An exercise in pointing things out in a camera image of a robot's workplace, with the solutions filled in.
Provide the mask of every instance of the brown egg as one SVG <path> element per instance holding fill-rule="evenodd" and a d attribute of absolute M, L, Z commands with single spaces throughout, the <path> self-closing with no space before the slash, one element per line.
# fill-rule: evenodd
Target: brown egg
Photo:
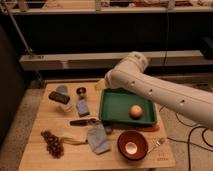
<path fill-rule="evenodd" d="M 143 109 L 138 105 L 133 105 L 130 108 L 129 114 L 134 119 L 139 119 L 143 115 Z"/>

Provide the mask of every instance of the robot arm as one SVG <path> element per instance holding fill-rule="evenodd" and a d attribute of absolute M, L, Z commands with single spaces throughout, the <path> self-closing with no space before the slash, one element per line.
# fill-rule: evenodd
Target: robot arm
<path fill-rule="evenodd" d="M 106 74 L 105 86 L 127 89 L 213 130 L 213 93 L 145 75 L 147 66 L 143 54 L 132 52 Z"/>

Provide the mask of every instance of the black cable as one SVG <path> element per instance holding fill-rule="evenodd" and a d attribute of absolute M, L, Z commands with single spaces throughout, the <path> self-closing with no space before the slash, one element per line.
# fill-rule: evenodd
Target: black cable
<path fill-rule="evenodd" d="M 174 141 L 174 142 L 178 142 L 178 143 L 185 143 L 185 144 L 187 144 L 187 143 L 188 143 L 187 141 L 183 141 L 183 140 L 176 140 L 176 139 L 171 138 L 171 137 L 167 137 L 167 139 L 169 139 L 169 140 L 171 140 L 171 141 Z M 208 148 L 206 148 L 206 147 L 203 147 L 203 146 L 198 145 L 198 144 L 193 143 L 193 142 L 190 142 L 190 145 L 194 145 L 194 146 L 199 147 L 199 148 L 201 148 L 201 149 L 203 149 L 203 150 L 213 152 L 213 150 L 208 149 Z"/>
<path fill-rule="evenodd" d="M 159 109 L 159 112 L 161 112 L 161 110 L 163 110 L 165 108 L 165 106 L 162 106 L 160 109 Z"/>
<path fill-rule="evenodd" d="M 184 123 L 184 122 L 181 121 L 180 118 L 178 117 L 178 113 L 175 113 L 175 116 L 176 116 L 177 120 L 178 120 L 181 124 L 183 124 L 183 125 L 185 125 L 185 126 L 188 126 L 188 127 L 195 127 L 195 126 L 198 126 L 198 125 L 199 125 L 198 123 L 195 123 L 195 124 L 193 124 L 193 125 L 189 125 L 189 124 Z"/>
<path fill-rule="evenodd" d="M 201 134 L 202 139 L 203 139 L 203 141 L 204 141 L 204 143 L 205 143 L 206 145 L 208 145 L 209 147 L 212 147 L 212 148 L 213 148 L 213 145 L 212 145 L 212 144 L 209 144 L 209 143 L 206 141 L 206 138 L 205 138 L 205 133 L 206 133 L 206 131 L 208 131 L 208 128 L 206 128 L 206 129 L 203 130 L 203 132 L 202 132 L 202 134 Z"/>
<path fill-rule="evenodd" d="M 187 140 L 187 152 L 188 152 L 188 162 L 189 162 L 189 165 L 188 165 L 188 170 L 191 171 L 191 155 L 190 155 L 190 139 L 191 139 L 191 135 L 192 133 L 196 130 L 196 129 L 199 129 L 199 128 L 205 128 L 204 126 L 197 126 L 197 127 L 194 127 L 191 129 L 191 131 L 189 132 L 189 135 L 188 135 L 188 140 Z"/>
<path fill-rule="evenodd" d="M 169 12 L 168 12 L 168 7 L 166 8 L 166 20 L 167 20 L 167 25 L 166 25 L 166 47 L 165 47 L 165 56 L 163 59 L 163 64 L 162 64 L 162 69 L 164 68 L 166 64 L 166 59 L 167 59 L 167 53 L 168 53 L 168 45 L 169 45 Z"/>

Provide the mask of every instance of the bowl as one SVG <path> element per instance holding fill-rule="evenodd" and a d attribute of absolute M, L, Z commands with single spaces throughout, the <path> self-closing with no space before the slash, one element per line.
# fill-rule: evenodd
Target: bowl
<path fill-rule="evenodd" d="M 148 152 L 145 137 L 137 131 L 124 131 L 118 138 L 120 153 L 129 160 L 141 160 Z"/>

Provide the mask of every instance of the grapes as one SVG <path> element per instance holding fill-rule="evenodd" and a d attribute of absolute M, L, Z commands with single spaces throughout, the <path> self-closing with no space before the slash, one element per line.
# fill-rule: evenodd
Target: grapes
<path fill-rule="evenodd" d="M 54 157 L 60 158 L 64 155 L 64 147 L 62 142 L 60 141 L 59 137 L 52 134 L 50 131 L 42 131 L 41 136 L 44 138 L 45 142 L 47 143 L 47 151 Z"/>

